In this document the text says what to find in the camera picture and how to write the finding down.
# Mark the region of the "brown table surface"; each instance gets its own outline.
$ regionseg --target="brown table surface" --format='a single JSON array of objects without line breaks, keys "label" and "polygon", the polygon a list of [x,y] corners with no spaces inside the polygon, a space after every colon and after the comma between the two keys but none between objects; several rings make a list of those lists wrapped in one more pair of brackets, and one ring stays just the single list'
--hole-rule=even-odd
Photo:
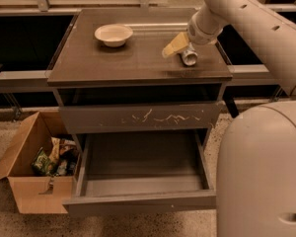
[{"label": "brown table surface", "polygon": [[[214,44],[195,45],[198,61],[186,67],[163,48],[186,27],[193,9],[102,8],[82,10],[48,78],[50,86],[97,87],[189,84],[231,80]],[[133,36],[124,46],[106,47],[94,37],[107,24],[126,24]]]}]

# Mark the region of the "closed drawer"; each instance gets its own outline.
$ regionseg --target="closed drawer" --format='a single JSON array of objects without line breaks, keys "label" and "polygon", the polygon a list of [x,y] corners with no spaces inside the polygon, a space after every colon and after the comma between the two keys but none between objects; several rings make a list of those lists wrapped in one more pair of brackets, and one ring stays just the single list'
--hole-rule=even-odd
[{"label": "closed drawer", "polygon": [[89,134],[73,216],[215,208],[196,130]]},{"label": "closed drawer", "polygon": [[69,133],[207,128],[220,113],[217,103],[62,107]]}]

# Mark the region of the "bowl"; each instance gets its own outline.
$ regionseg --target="bowl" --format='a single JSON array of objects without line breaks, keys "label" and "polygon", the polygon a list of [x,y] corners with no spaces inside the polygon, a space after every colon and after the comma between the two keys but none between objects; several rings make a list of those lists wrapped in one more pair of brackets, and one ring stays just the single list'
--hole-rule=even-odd
[{"label": "bowl", "polygon": [[95,31],[95,37],[109,47],[124,45],[132,34],[132,28],[122,24],[105,25]]}]

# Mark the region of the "cardboard box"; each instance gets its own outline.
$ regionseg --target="cardboard box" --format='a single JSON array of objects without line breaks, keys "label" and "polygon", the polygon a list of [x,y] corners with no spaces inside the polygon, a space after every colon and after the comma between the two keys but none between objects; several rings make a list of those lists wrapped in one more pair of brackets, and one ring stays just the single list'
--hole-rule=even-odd
[{"label": "cardboard box", "polygon": [[72,196],[73,177],[36,177],[31,164],[51,137],[67,134],[58,112],[38,112],[26,118],[0,161],[0,179],[8,178],[20,213],[67,213],[62,202]]}]

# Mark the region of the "speckled floor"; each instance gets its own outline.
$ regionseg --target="speckled floor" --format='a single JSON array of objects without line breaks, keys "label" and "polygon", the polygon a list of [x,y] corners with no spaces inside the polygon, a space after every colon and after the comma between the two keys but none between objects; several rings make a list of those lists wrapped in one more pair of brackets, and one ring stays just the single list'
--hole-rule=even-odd
[{"label": "speckled floor", "polygon": [[[20,125],[19,120],[9,121],[11,117],[11,111],[0,113],[0,157]],[[205,150],[214,187],[220,140],[231,121],[229,114],[220,115]],[[68,215],[23,215],[17,210],[9,182],[2,180],[0,236],[215,237],[216,210],[86,218],[71,218]]]}]

